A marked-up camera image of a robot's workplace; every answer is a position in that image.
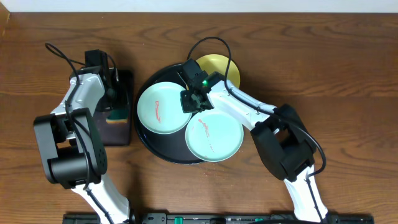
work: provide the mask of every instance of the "yellow plate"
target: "yellow plate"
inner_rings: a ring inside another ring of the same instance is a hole
[[[214,71],[220,72],[225,75],[226,65],[228,64],[228,57],[218,54],[205,55],[197,60],[200,68],[212,74]],[[232,84],[239,88],[241,84],[241,76],[236,64],[231,61],[228,70],[228,80],[231,80]]]

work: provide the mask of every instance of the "green connector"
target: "green connector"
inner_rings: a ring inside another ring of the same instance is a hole
[[[182,217],[175,217],[174,224],[182,224]]]

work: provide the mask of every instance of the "white wall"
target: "white wall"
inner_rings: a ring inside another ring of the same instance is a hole
[[[10,12],[398,12],[398,0],[0,0]]]

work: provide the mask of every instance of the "wire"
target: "wire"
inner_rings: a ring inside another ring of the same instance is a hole
[[[319,168],[319,169],[316,170],[315,172],[312,172],[311,174],[307,174],[305,181],[307,182],[308,188],[310,189],[310,193],[311,193],[311,196],[312,196],[312,200],[313,200],[314,205],[315,205],[315,210],[317,211],[317,213],[318,213],[318,215],[319,215],[319,218],[320,218],[320,221],[322,222],[322,216],[320,215],[320,211],[319,211],[319,208],[318,208],[318,205],[317,205],[317,201],[315,200],[315,197],[314,197],[314,195],[313,195],[313,190],[312,190],[312,187],[311,187],[311,185],[310,185],[310,177],[311,177],[311,176],[314,176],[314,175],[317,175],[317,174],[319,174],[319,173],[321,173],[321,172],[325,169],[325,167],[326,167],[326,156],[325,156],[325,153],[323,152],[323,149],[322,149],[321,145],[319,145],[319,143],[317,142],[317,140],[315,140],[315,138],[312,137],[311,134],[309,134],[308,132],[304,131],[304,130],[300,127],[300,125],[297,124],[296,121],[293,121],[293,120],[291,120],[291,119],[285,118],[285,117],[283,117],[283,116],[281,116],[281,115],[274,114],[274,113],[272,113],[272,112],[270,112],[270,111],[263,110],[263,109],[261,109],[259,106],[252,105],[252,104],[250,104],[250,103],[248,103],[248,102],[242,100],[242,99],[241,99],[239,96],[237,96],[236,94],[234,94],[234,92],[232,91],[232,89],[230,89],[230,88],[228,87],[228,84],[227,84],[229,65],[231,64],[231,61],[232,61],[232,53],[231,53],[231,49],[230,49],[229,45],[225,42],[225,40],[223,40],[223,39],[221,39],[221,38],[219,38],[219,37],[205,37],[205,38],[203,38],[202,40],[199,40],[199,41],[191,48],[191,50],[189,51],[187,60],[191,57],[191,53],[193,52],[193,50],[195,49],[195,47],[196,47],[197,45],[199,45],[200,43],[202,43],[203,41],[208,40],[208,39],[216,39],[216,40],[221,41],[222,43],[224,43],[225,47],[226,47],[227,50],[228,50],[228,63],[227,63],[226,70],[225,70],[224,85],[225,85],[225,88],[226,88],[226,90],[228,91],[228,93],[229,93],[230,95],[232,95],[232,96],[235,97],[237,100],[239,100],[240,102],[244,103],[245,105],[249,106],[250,108],[252,108],[252,109],[254,109],[254,110],[257,110],[258,112],[264,113],[264,114],[270,116],[271,118],[278,119],[279,121],[282,121],[282,122],[284,122],[284,123],[287,123],[288,125],[290,125],[290,126],[296,128],[296,129],[298,129],[300,132],[302,132],[304,135],[306,135],[306,137],[308,137],[309,140],[310,140],[312,143],[314,143],[314,145],[318,148],[319,153],[320,153],[321,158],[322,158],[322,166],[321,166],[321,168]]]
[[[112,64],[113,64],[113,73],[115,73],[115,71],[116,71],[116,63],[114,62],[113,58],[112,58],[110,55],[107,54],[107,56],[108,56],[109,59],[111,59],[111,61],[112,61]]]
[[[81,137],[81,134],[80,134],[78,128],[76,127],[76,124],[79,125],[79,127],[80,127],[87,135],[89,135],[90,138],[91,138],[91,134],[90,134],[90,132],[84,127],[84,125],[82,125],[77,119],[75,119],[74,117],[72,117],[72,115],[71,115],[70,112],[69,112],[69,109],[70,109],[70,102],[72,101],[73,96],[75,95],[77,89],[78,89],[79,86],[80,86],[80,79],[79,79],[79,76],[78,76],[78,74],[77,74],[76,68],[73,66],[72,62],[79,63],[79,64],[83,64],[83,63],[70,60],[61,50],[59,50],[56,46],[54,46],[54,45],[52,45],[52,44],[50,44],[50,43],[45,43],[44,45],[45,45],[45,48],[46,48],[47,50],[49,50],[51,53],[53,53],[53,54],[59,56],[60,58],[65,59],[65,60],[68,62],[69,66],[72,68],[73,73],[74,73],[74,75],[75,75],[75,77],[76,77],[76,85],[75,85],[75,87],[73,88],[72,92],[69,94],[67,100],[65,101],[65,112],[66,112],[66,114],[67,114],[67,118],[68,118],[69,121],[70,121],[70,124],[71,124],[71,126],[72,126],[72,129],[73,129],[74,132],[75,132],[75,136],[76,136],[76,138],[79,140],[79,142],[80,142],[80,144],[81,144],[81,147],[83,148],[83,153],[84,153],[85,159],[86,159],[87,175],[86,175],[86,184],[85,184],[85,186],[83,187],[83,190],[85,190],[85,191],[87,192],[87,194],[91,197],[91,199],[94,201],[94,203],[97,205],[97,207],[104,213],[104,215],[105,215],[106,219],[109,221],[109,223],[110,223],[110,224],[114,224],[113,221],[112,221],[112,219],[111,219],[111,217],[110,217],[110,215],[109,215],[109,212],[107,212],[107,211],[101,206],[101,204],[97,201],[97,199],[96,199],[96,198],[94,197],[94,195],[91,193],[91,190],[88,189],[88,185],[90,184],[91,159],[90,159],[90,157],[88,156],[88,151],[87,151],[87,148],[86,148],[86,144],[84,143],[83,138]]]
[[[86,190],[87,195],[90,196],[90,198],[93,200],[94,204],[104,213],[106,219],[108,220],[109,224],[114,224],[114,222],[111,219],[111,215],[109,212],[105,210],[105,208],[99,203],[97,198],[94,196],[94,194],[91,192],[90,189]]]
[[[59,50],[56,50],[58,53],[56,53],[55,51],[53,51],[51,48],[53,48],[53,49],[55,49],[54,47],[54,45],[52,45],[52,44],[50,44],[50,43],[45,43],[44,44],[45,45],[45,48],[47,49],[47,50],[49,50],[51,53],[53,53],[53,54],[55,54],[56,56],[58,56],[58,57],[60,57],[60,58],[63,58],[63,59],[65,59],[65,60],[69,60],[69,61],[71,61],[71,62],[73,62],[73,63],[77,63],[77,64],[80,64],[80,65],[83,65],[83,66],[85,66],[86,64],[84,64],[84,63],[82,63],[82,62],[78,62],[78,61],[76,61],[76,60],[72,60],[72,59],[70,59],[70,58],[67,58],[64,54],[62,54],[62,52],[60,52]]]

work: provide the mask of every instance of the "black bracket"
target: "black bracket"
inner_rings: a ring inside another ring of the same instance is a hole
[[[274,113],[294,121],[307,131],[291,106],[283,105],[274,110]],[[277,128],[280,132],[287,131],[288,136],[279,141],[274,134]],[[313,154],[317,150],[315,145],[297,128],[278,119],[268,118],[264,122],[257,123],[251,130],[251,136],[262,163],[279,180],[296,181],[301,171],[314,164]]]
[[[79,70],[81,73],[95,73],[101,77],[105,94],[99,100],[96,111],[111,111],[127,109],[129,105],[126,83],[121,82],[116,68],[109,69],[108,55],[102,50],[88,50],[85,52],[86,67]]]
[[[215,84],[224,80],[224,76],[218,72],[208,75],[192,59],[188,59],[182,64],[180,75],[188,86],[188,90],[181,91],[180,94],[183,112],[196,113],[213,109],[207,93]]]
[[[90,132],[90,135],[87,135],[77,126],[91,161],[90,182],[98,184],[108,166],[100,134],[95,128],[95,122],[88,108],[77,109],[71,113],[71,116]],[[34,131],[45,176],[50,183],[61,184],[65,189],[85,183],[87,175],[86,159],[81,143],[77,138],[67,139],[73,134],[70,122],[64,114],[39,116],[34,121]],[[69,141],[69,146],[63,148],[57,146],[58,143],[65,141]]]
[[[101,220],[97,214],[66,214],[62,224],[101,224]]]

